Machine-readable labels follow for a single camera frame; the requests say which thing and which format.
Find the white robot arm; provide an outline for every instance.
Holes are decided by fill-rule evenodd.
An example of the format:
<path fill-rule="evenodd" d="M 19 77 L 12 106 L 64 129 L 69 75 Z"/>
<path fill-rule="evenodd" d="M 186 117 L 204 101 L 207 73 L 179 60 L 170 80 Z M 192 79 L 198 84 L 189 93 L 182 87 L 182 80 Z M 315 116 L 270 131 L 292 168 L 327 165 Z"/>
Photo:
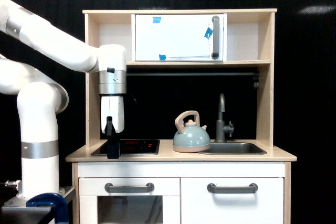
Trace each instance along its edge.
<path fill-rule="evenodd" d="M 101 130 L 106 133 L 107 118 L 112 118 L 115 132 L 123 131 L 123 94 L 126 93 L 124 47 L 88 46 L 11 0 L 0 0 L 0 30 L 69 69 L 99 72 Z"/>
<path fill-rule="evenodd" d="M 21 125 L 22 192 L 29 199 L 59 192 L 56 114 L 68 105 L 68 93 L 30 65 L 0 55 L 0 93 L 18 94 Z"/>

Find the oven window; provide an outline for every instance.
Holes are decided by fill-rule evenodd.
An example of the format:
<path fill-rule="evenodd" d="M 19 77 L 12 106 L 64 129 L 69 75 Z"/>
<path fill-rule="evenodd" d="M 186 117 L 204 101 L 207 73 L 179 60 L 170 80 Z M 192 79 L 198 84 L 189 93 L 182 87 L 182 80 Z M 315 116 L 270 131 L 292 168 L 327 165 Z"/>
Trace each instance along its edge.
<path fill-rule="evenodd" d="M 99 196 L 98 223 L 163 223 L 162 196 Z"/>

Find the black stovetop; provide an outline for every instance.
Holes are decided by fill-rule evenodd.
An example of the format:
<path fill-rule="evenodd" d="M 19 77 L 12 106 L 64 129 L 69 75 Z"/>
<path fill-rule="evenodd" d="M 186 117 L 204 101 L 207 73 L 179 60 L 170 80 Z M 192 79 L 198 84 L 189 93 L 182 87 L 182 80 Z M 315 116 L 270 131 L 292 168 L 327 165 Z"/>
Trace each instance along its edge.
<path fill-rule="evenodd" d="M 160 140 L 158 139 L 131 139 L 120 140 L 121 155 L 157 155 Z M 92 156 L 107 156 L 107 142 L 96 149 Z"/>

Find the kettle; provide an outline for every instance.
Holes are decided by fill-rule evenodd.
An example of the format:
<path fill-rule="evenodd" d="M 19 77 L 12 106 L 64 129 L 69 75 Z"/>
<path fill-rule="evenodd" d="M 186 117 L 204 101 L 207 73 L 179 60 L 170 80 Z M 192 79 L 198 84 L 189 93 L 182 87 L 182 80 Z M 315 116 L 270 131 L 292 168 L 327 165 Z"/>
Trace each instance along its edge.
<path fill-rule="evenodd" d="M 194 120 L 184 123 L 183 119 L 194 115 Z M 206 125 L 200 127 L 199 113 L 194 110 L 185 111 L 175 119 L 177 132 L 173 139 L 173 150 L 176 152 L 200 152 L 211 147 Z"/>

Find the faucet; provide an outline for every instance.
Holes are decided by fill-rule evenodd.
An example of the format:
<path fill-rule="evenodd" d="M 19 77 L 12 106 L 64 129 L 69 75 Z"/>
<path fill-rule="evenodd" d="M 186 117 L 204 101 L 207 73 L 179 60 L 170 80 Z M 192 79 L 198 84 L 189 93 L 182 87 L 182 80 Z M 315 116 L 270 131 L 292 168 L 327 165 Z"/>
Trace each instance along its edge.
<path fill-rule="evenodd" d="M 219 95 L 219 104 L 218 104 L 218 120 L 216 121 L 216 143 L 225 143 L 225 133 L 230 134 L 233 133 L 233 125 L 231 121 L 228 125 L 225 125 L 225 121 L 223 121 L 223 112 L 225 112 L 225 98 L 224 94 Z"/>

